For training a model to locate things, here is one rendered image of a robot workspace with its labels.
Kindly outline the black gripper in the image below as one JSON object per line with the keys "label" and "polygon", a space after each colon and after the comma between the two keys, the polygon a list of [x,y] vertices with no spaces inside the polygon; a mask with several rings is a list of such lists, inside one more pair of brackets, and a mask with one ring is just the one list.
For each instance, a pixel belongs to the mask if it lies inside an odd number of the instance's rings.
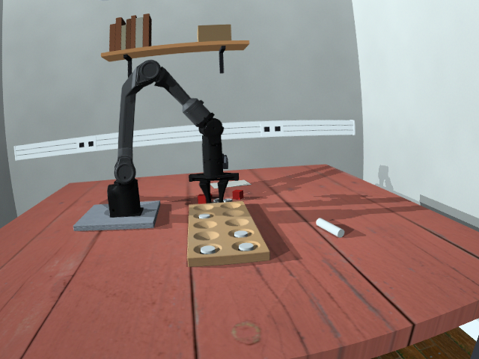
{"label": "black gripper", "polygon": [[[207,203],[211,203],[210,195],[210,181],[219,181],[219,202],[223,203],[224,193],[228,184],[228,180],[239,180],[239,173],[223,173],[222,159],[217,160],[203,160],[203,174],[190,174],[189,181],[200,181],[199,186],[203,191]],[[201,177],[202,176],[202,177]],[[226,185],[226,186],[225,186]],[[224,192],[224,193],[223,193]],[[223,196],[222,196],[223,193]]]}

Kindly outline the red cube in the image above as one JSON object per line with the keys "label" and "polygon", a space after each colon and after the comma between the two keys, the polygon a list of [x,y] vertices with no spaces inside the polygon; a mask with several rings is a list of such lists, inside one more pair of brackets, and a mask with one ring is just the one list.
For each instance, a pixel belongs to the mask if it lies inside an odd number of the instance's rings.
{"label": "red cube", "polygon": [[233,199],[240,200],[243,198],[243,190],[233,191]]}
{"label": "red cube", "polygon": [[204,194],[199,194],[198,195],[198,204],[203,204],[203,203],[207,203],[206,198],[205,198]]}

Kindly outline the tan wooden counting tray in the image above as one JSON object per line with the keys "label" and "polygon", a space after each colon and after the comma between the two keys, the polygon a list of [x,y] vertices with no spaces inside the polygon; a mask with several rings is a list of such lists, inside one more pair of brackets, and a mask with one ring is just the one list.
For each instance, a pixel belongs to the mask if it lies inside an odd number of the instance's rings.
{"label": "tan wooden counting tray", "polygon": [[[199,218],[204,213],[210,214],[210,218]],[[240,230],[248,232],[248,237],[234,237]],[[242,243],[252,243],[254,250],[239,251]],[[214,246],[216,252],[201,254],[201,248],[207,245]],[[188,267],[254,263],[269,261],[270,251],[243,201],[192,204],[189,205],[187,260]]]}

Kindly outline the white sheet of paper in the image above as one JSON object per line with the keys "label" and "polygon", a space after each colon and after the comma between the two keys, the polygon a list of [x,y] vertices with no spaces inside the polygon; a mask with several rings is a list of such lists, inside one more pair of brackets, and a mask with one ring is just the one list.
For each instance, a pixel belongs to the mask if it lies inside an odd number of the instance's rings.
{"label": "white sheet of paper", "polygon": [[[218,188],[218,183],[215,182],[215,183],[210,183],[210,185],[213,187],[213,188]],[[245,180],[238,180],[238,181],[230,181],[228,182],[227,184],[227,187],[234,187],[234,186],[241,186],[241,185],[251,185],[249,182],[245,181]],[[226,187],[226,188],[227,188]]]}

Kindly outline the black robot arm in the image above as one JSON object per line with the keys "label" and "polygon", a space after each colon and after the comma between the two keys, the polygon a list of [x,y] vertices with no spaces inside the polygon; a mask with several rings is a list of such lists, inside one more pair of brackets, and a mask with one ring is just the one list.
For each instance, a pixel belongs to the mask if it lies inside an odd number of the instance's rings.
{"label": "black robot arm", "polygon": [[203,160],[222,159],[223,169],[228,169],[227,155],[222,153],[222,122],[213,118],[214,113],[207,110],[202,100],[190,98],[157,61],[147,60],[134,69],[121,88],[118,163],[114,171],[117,181],[107,189],[110,218],[140,216],[144,209],[140,205],[138,180],[132,162],[135,97],[143,87],[154,82],[154,86],[166,89],[183,106],[183,113],[198,127],[202,134]]}

